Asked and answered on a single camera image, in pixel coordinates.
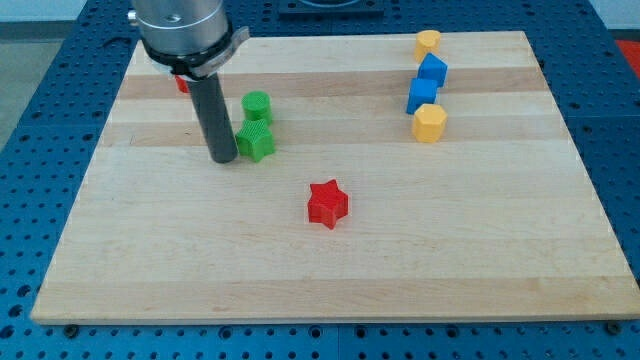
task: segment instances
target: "black cylindrical rod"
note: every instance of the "black cylindrical rod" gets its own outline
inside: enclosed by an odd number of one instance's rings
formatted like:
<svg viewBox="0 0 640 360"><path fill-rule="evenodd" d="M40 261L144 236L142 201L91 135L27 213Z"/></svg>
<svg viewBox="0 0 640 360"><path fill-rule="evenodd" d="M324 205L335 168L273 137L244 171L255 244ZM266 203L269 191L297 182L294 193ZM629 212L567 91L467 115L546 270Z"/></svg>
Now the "black cylindrical rod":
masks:
<svg viewBox="0 0 640 360"><path fill-rule="evenodd" d="M238 147L218 75L214 73L201 81L187 81L187 84L211 158L217 163L235 159Z"/></svg>

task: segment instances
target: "yellow hexagon block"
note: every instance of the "yellow hexagon block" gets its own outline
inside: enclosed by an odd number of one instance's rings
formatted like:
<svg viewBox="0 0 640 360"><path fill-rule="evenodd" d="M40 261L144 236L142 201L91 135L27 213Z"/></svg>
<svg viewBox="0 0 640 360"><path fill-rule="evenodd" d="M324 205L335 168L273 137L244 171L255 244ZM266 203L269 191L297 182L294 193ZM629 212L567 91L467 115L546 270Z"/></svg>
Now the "yellow hexagon block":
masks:
<svg viewBox="0 0 640 360"><path fill-rule="evenodd" d="M434 143L440 139L447 125L447 112L442 106L424 104L413 114L411 131L416 140Z"/></svg>
<svg viewBox="0 0 640 360"><path fill-rule="evenodd" d="M418 63L424 60L428 53L437 54L440 48L440 32L437 30L420 31L416 35L416 49L413 53Z"/></svg>

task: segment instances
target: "wooden board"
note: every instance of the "wooden board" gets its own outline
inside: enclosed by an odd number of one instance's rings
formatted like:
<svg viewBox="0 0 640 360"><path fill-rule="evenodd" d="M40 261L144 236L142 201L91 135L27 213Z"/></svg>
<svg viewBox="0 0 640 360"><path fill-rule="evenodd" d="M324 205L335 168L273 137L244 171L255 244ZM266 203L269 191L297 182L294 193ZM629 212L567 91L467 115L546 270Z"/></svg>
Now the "wooden board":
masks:
<svg viewBox="0 0 640 360"><path fill-rule="evenodd" d="M640 316L624 254L521 32L443 34L441 142L404 113L413 35L256 38L230 115L272 96L277 152L214 164L138 49L32 312L44 324ZM306 218L336 178L351 213Z"/></svg>

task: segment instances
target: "toy block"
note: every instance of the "toy block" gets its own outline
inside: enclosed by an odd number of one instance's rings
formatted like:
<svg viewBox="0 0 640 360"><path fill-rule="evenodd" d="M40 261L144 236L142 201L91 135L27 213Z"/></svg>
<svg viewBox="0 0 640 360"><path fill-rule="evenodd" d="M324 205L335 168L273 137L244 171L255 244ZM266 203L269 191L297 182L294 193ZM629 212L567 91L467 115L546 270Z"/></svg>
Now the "toy block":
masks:
<svg viewBox="0 0 640 360"><path fill-rule="evenodd" d="M435 80L418 79L411 80L409 88L409 101L407 102L407 114L412 115L422 104L433 104L438 94L438 83Z"/></svg>
<svg viewBox="0 0 640 360"><path fill-rule="evenodd" d="M251 121L265 119L267 125L271 125L271 100L269 94L264 91L252 91L242 97L242 110L244 118Z"/></svg>
<svg viewBox="0 0 640 360"><path fill-rule="evenodd" d="M442 87L447 78L447 64L437 56L427 54L418 68L418 78L435 80L438 87Z"/></svg>
<svg viewBox="0 0 640 360"><path fill-rule="evenodd" d="M236 134L236 143L240 155L249 156L254 162L260 162L263 157L276 151L273 135L264 119L245 120Z"/></svg>
<svg viewBox="0 0 640 360"><path fill-rule="evenodd" d="M174 77L176 79L176 84L178 85L178 90L180 90L181 93L188 94L189 87L187 86L187 81L178 75L175 75Z"/></svg>
<svg viewBox="0 0 640 360"><path fill-rule="evenodd" d="M416 62L421 63L428 53L438 53L440 37L440 32L436 30L425 30L416 35L416 48L413 53Z"/></svg>
<svg viewBox="0 0 640 360"><path fill-rule="evenodd" d="M322 223L333 230L338 219L349 213L349 196L338 188L335 179L324 184L311 184L307 208L309 222Z"/></svg>
<svg viewBox="0 0 640 360"><path fill-rule="evenodd" d="M411 131L419 142L434 143L440 139L447 124L447 113L442 106L424 104L413 115Z"/></svg>

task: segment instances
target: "blue cube block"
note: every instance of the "blue cube block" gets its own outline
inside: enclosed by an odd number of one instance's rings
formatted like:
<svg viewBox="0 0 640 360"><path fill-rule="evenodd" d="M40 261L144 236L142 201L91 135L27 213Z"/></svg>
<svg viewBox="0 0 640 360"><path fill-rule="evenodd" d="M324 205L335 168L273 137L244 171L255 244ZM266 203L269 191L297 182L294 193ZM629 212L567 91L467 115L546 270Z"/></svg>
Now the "blue cube block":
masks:
<svg viewBox="0 0 640 360"><path fill-rule="evenodd" d="M433 104L436 102L438 93L438 83L434 80L418 79L411 80L409 89L409 102L407 103L407 114L413 115L422 104Z"/></svg>
<svg viewBox="0 0 640 360"><path fill-rule="evenodd" d="M427 54L420 64L418 69L418 77L420 79L435 80L438 83L438 87L444 85L444 80L447 78L447 64L440 60L432 53Z"/></svg>

